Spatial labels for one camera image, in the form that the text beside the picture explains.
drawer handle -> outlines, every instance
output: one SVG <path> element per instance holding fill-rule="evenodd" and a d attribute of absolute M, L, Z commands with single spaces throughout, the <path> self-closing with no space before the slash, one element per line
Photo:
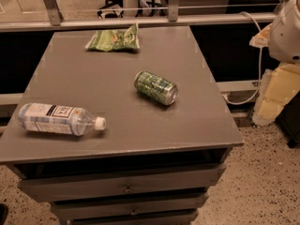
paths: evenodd
<path fill-rule="evenodd" d="M 135 209 L 132 210 L 132 212 L 130 213 L 132 216 L 137 216 L 138 213 L 135 211 Z"/>
<path fill-rule="evenodd" d="M 130 187 L 130 185 L 127 185 L 127 187 L 124 189 L 124 192 L 125 192 L 126 194 L 130 194 L 130 193 L 133 192 L 133 189 Z"/>

white cable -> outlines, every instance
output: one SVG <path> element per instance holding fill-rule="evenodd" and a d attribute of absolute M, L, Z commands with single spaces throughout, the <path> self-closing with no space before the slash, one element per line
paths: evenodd
<path fill-rule="evenodd" d="M 260 32 L 262 31 L 262 29 L 261 29 L 261 27 L 259 26 L 259 24 L 256 22 L 256 20 L 255 20 L 249 13 L 243 11 L 243 12 L 241 12 L 241 14 L 244 15 L 244 16 L 246 16 L 246 17 L 248 17 L 248 18 L 250 18 L 252 21 L 254 21 L 256 27 L 258 28 L 258 30 L 259 30 Z M 254 94 L 253 94 L 250 98 L 248 98 L 247 100 L 241 101 L 241 102 L 232 102 L 232 101 L 229 101 L 227 95 L 223 95 L 223 97 L 224 97 L 224 99 L 225 99 L 225 101 L 226 101 L 227 103 L 232 104 L 232 105 L 242 105 L 242 104 L 245 104 L 245 103 L 251 101 L 251 100 L 256 96 L 256 94 L 257 94 L 258 91 L 260 90 L 260 85 L 261 85 L 261 76 L 262 76 L 262 56 L 263 56 L 263 48 L 260 48 L 260 56 L 259 56 L 259 80 L 258 80 L 258 84 L 257 84 L 257 89 L 256 89 L 256 91 L 254 92 Z"/>

terrazzo floor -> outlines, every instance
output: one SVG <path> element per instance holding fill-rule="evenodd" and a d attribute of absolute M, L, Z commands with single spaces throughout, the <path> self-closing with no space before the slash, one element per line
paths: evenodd
<path fill-rule="evenodd" d="M 227 170 L 192 225 L 300 224 L 300 149 L 290 149 L 277 124 L 252 127 L 245 113 L 233 114 L 245 140 L 226 159 Z M 0 167 L 0 203 L 5 225 L 57 225 L 47 203 L 17 189 L 19 178 Z"/>

white bottle cap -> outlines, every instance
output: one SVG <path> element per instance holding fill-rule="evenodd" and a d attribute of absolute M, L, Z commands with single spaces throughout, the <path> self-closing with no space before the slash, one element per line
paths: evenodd
<path fill-rule="evenodd" d="M 106 127 L 106 120 L 103 117 L 96 118 L 95 130 L 104 130 Z"/>

can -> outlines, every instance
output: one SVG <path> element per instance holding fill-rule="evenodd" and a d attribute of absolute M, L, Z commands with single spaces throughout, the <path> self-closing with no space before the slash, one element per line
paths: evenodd
<path fill-rule="evenodd" d="M 141 71 L 137 74 L 134 86 L 139 92 L 163 105 L 174 103 L 178 93 L 176 84 L 148 71 Z"/>

